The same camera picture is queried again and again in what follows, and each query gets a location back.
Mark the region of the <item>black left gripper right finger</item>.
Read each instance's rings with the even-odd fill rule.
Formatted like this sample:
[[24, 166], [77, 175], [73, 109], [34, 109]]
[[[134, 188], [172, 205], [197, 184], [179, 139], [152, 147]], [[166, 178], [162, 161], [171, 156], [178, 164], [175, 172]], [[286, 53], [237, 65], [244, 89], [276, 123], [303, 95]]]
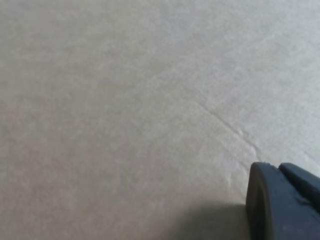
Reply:
[[281, 163], [278, 168], [300, 195], [320, 213], [320, 178], [293, 163]]

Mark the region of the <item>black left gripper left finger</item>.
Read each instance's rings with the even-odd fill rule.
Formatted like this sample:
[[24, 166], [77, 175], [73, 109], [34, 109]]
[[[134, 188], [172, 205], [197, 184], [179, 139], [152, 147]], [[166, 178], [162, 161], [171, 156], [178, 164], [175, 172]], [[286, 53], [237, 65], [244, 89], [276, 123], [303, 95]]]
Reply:
[[285, 175], [266, 162], [250, 167], [246, 214], [253, 240], [318, 240], [318, 213]]

